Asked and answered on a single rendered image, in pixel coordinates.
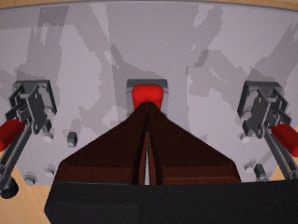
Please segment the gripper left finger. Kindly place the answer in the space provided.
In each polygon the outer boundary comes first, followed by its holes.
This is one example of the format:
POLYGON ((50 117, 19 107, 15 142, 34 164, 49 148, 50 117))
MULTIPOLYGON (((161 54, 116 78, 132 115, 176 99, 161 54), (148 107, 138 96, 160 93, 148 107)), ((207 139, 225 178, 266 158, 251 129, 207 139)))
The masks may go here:
POLYGON ((126 120, 62 160, 52 185, 61 180, 145 185, 146 129, 147 102, 141 102, 126 120))

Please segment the grey toggle clamp with red handle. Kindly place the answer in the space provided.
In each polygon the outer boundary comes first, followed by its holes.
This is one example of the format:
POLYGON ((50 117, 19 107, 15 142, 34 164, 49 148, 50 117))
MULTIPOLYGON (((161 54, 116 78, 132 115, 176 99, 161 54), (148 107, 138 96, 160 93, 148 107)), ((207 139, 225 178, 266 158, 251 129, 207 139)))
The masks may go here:
POLYGON ((298 133, 291 127, 293 119, 286 114, 289 103, 283 91, 278 82, 245 81, 237 113, 240 120, 249 121, 258 139, 265 138, 284 178, 292 179, 298 178, 292 158, 298 158, 298 133))
POLYGON ((4 199, 13 198, 19 191, 11 173, 31 133, 37 135, 47 117, 57 113, 50 80, 16 81, 12 86, 12 95, 7 99, 11 109, 0 126, 0 152, 5 150, 0 158, 0 195, 4 199))

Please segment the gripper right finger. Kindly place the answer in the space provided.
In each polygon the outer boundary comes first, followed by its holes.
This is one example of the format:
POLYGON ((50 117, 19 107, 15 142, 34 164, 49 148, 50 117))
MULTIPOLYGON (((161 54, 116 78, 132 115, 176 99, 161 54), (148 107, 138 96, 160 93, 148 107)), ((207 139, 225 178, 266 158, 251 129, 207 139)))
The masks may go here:
POLYGON ((147 102, 147 153, 149 185, 155 174, 156 185, 242 183, 233 160, 169 120, 154 102, 147 102))

